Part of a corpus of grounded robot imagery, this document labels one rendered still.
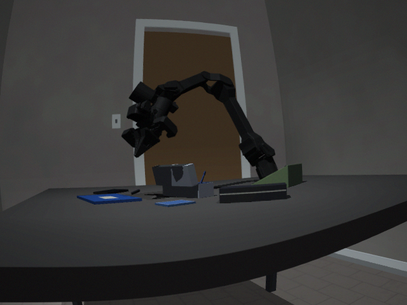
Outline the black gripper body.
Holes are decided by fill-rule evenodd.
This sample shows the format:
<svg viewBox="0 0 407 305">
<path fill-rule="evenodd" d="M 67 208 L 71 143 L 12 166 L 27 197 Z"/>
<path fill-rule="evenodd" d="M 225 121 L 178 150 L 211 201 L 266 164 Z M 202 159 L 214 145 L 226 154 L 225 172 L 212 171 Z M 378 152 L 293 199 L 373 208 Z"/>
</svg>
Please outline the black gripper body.
<svg viewBox="0 0 407 305">
<path fill-rule="evenodd" d="M 154 109 L 155 115 L 150 123 L 149 121 L 142 121 L 138 124 L 139 128 L 129 128 L 124 130 L 121 137 L 124 138 L 132 147 L 135 148 L 135 138 L 132 136 L 132 132 L 138 131 L 141 133 L 141 129 L 144 127 L 149 128 L 158 138 L 162 135 L 162 131 L 166 131 L 168 138 L 175 137 L 177 133 L 177 126 L 166 116 L 166 114 L 159 108 Z"/>
</svg>

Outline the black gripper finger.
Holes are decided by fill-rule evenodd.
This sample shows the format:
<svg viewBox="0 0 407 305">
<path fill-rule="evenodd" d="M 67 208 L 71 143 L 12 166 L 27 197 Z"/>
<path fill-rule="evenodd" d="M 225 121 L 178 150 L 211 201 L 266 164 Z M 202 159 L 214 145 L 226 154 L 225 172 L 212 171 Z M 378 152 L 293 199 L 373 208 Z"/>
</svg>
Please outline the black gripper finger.
<svg viewBox="0 0 407 305">
<path fill-rule="evenodd" d="M 132 132 L 132 136 L 135 138 L 135 151 L 134 151 L 134 156 L 135 156 L 135 152 L 137 150 L 137 147 L 138 147 L 140 139 L 141 139 L 141 134 L 138 131 L 135 131 L 135 132 Z"/>
<path fill-rule="evenodd" d="M 141 129 L 141 139 L 135 152 L 135 156 L 138 158 L 159 142 L 160 139 L 149 128 Z"/>
</svg>

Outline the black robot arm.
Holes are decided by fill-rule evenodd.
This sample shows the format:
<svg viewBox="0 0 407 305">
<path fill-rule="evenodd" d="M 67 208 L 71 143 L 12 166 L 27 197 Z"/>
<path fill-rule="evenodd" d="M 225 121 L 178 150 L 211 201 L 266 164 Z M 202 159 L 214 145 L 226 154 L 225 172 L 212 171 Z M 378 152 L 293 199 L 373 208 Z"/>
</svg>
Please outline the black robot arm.
<svg viewBox="0 0 407 305">
<path fill-rule="evenodd" d="M 206 83 L 208 80 L 216 82 L 209 86 Z M 203 87 L 207 93 L 215 96 L 226 107 L 241 136 L 242 143 L 239 144 L 239 148 L 242 155 L 248 159 L 251 166 L 256 166 L 259 179 L 261 180 L 278 171 L 272 157 L 275 156 L 275 150 L 253 131 L 235 98 L 235 87 L 232 80 L 222 74 L 203 71 L 182 81 L 168 81 L 158 85 L 155 90 L 140 81 L 129 97 L 130 100 L 138 104 L 128 108 L 127 118 L 137 122 L 136 125 L 139 127 L 138 124 L 144 120 L 152 122 L 155 114 L 154 109 L 151 109 L 153 107 L 161 109 L 166 116 L 169 112 L 174 113 L 179 107 L 173 101 L 183 93 L 199 86 Z"/>
</svg>

